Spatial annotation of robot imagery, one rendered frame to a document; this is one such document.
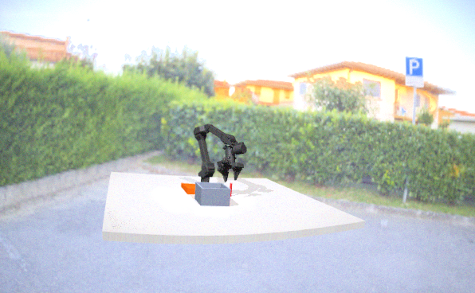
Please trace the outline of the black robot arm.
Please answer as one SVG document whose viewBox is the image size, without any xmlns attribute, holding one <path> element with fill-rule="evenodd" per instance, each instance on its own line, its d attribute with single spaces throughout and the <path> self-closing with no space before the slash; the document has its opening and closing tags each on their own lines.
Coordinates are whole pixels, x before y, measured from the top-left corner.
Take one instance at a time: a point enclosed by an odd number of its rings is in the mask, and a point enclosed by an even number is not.
<svg viewBox="0 0 475 293">
<path fill-rule="evenodd" d="M 225 145 L 222 149 L 226 150 L 226 155 L 232 154 L 244 154 L 247 151 L 247 148 L 244 142 L 238 143 L 233 135 L 229 135 L 220 131 L 212 124 L 205 124 L 194 129 L 194 136 L 198 140 L 200 147 L 200 155 L 202 159 L 202 170 L 198 172 L 198 176 L 201 177 L 201 182 L 210 182 L 210 178 L 214 174 L 214 164 L 210 162 L 207 147 L 206 147 L 206 134 L 211 132 L 212 134 L 218 136 Z M 229 157 L 223 158 L 221 161 L 217 162 L 218 167 L 225 165 L 230 165 Z"/>
</svg>

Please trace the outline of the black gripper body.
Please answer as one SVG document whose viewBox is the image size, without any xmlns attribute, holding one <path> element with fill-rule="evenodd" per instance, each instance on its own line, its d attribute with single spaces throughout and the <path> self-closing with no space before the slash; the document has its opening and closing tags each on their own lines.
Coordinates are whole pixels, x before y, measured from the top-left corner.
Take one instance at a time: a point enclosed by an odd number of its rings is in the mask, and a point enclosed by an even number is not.
<svg viewBox="0 0 475 293">
<path fill-rule="evenodd" d="M 241 162 L 235 162 L 235 159 L 237 159 L 235 157 L 235 155 L 232 155 L 232 154 L 228 154 L 225 156 L 225 158 L 229 157 L 230 159 L 230 165 L 225 165 L 225 167 L 223 166 L 220 166 L 218 167 L 218 171 L 226 171 L 228 172 L 229 169 L 232 169 L 232 168 L 244 168 L 244 164 L 241 163 Z"/>
</svg>

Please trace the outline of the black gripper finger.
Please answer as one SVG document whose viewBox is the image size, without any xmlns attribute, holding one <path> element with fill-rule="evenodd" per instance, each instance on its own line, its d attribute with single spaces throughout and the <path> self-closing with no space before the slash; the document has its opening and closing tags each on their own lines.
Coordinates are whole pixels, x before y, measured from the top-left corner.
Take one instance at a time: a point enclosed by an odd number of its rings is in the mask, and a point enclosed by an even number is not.
<svg viewBox="0 0 475 293">
<path fill-rule="evenodd" d="M 242 169 L 241 168 L 232 168 L 232 170 L 234 171 L 234 181 L 237 181 L 238 175 L 240 174 Z"/>
<path fill-rule="evenodd" d="M 229 172 L 226 172 L 226 171 L 219 171 L 219 173 L 222 174 L 223 179 L 224 179 L 224 182 L 226 183 L 226 182 L 227 182 L 227 178 L 228 178 Z"/>
</svg>

